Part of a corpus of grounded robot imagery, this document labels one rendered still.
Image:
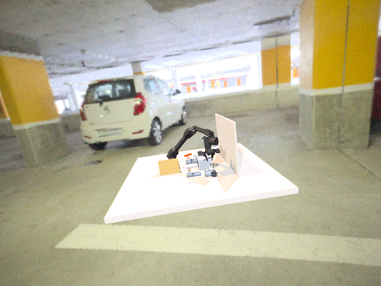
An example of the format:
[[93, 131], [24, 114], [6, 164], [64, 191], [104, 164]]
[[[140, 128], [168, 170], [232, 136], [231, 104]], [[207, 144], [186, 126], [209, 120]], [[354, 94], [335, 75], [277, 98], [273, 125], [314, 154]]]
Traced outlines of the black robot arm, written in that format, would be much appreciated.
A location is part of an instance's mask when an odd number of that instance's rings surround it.
[[[184, 134], [183, 134], [183, 137], [181, 138], [181, 140], [176, 144], [175, 147], [173, 147], [169, 150], [169, 152], [167, 154], [167, 158], [168, 159], [176, 158], [178, 155], [178, 151], [179, 151], [180, 147], [186, 142], [187, 139], [191, 138], [194, 134], [196, 134], [197, 131], [208, 136], [208, 137], [206, 137], [206, 136], [202, 137], [202, 139], [204, 140], [204, 145], [218, 145], [218, 138], [214, 137], [213, 131], [211, 131], [209, 129], [203, 129], [203, 128], [199, 128], [197, 126], [193, 126], [193, 127], [187, 128], [184, 131]], [[208, 156], [213, 155], [213, 153], [215, 153], [215, 149], [211, 149], [211, 147], [205, 148], [205, 153]]]

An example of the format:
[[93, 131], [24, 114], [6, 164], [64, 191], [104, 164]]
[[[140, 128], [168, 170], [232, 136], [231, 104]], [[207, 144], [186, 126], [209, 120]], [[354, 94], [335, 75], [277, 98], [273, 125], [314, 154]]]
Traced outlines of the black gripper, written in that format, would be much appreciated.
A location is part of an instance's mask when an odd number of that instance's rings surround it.
[[[210, 148], [211, 147], [211, 145], [204, 145], [204, 146], [205, 146], [205, 148]], [[220, 153], [220, 150], [218, 148], [216, 148], [215, 152], [216, 153]], [[205, 151], [204, 152], [198, 151], [198, 156], [202, 156], [202, 155], [205, 156], [205, 158], [207, 159], [207, 155], [206, 155]], [[213, 155], [211, 155], [212, 161], [213, 161], [214, 155], [215, 155], [215, 153], [213, 153]], [[207, 159], [207, 162], [208, 162], [208, 159]]]

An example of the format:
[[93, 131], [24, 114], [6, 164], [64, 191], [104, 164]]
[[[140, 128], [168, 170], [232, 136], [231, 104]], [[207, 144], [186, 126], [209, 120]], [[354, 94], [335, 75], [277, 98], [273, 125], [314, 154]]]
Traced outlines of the pale beige flat panel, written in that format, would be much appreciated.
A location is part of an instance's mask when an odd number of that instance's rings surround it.
[[221, 115], [216, 115], [218, 148], [220, 155], [239, 177], [238, 148], [235, 122]]

